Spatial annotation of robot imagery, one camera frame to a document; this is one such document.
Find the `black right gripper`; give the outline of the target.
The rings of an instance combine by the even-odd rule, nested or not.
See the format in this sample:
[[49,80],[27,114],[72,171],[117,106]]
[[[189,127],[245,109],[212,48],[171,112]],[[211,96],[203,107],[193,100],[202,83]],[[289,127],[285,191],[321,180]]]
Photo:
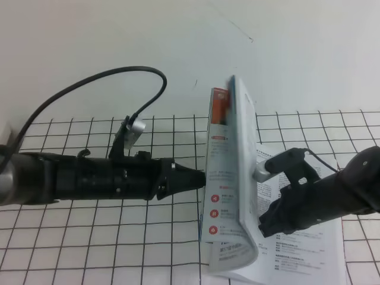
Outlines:
[[341,197],[328,181],[319,180],[281,189],[281,197],[259,217],[259,229],[267,238],[305,230],[341,216]]

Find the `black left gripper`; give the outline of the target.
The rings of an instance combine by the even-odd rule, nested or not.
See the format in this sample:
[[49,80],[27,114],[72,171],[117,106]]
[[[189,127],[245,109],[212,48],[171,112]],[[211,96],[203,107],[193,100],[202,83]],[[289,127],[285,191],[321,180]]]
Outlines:
[[200,189],[205,173],[173,159],[152,159],[145,151],[120,159],[62,156],[56,162],[53,196],[59,200],[162,200]]

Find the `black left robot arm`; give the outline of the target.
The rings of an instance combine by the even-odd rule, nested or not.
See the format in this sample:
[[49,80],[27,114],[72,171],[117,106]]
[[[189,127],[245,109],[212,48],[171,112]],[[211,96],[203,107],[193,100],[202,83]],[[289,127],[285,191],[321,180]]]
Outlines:
[[162,200],[205,186],[205,173],[147,151],[108,158],[53,153],[13,154],[1,173],[1,205],[47,205],[59,200]]

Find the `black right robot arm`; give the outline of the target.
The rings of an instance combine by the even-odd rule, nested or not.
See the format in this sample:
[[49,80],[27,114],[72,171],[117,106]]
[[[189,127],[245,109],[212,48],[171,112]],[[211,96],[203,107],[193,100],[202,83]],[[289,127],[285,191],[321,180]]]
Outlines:
[[320,178],[305,160],[305,148],[291,148],[257,164],[263,183],[280,173],[290,182],[259,217],[264,237],[291,234],[348,214],[379,212],[379,147],[357,153],[343,170]]

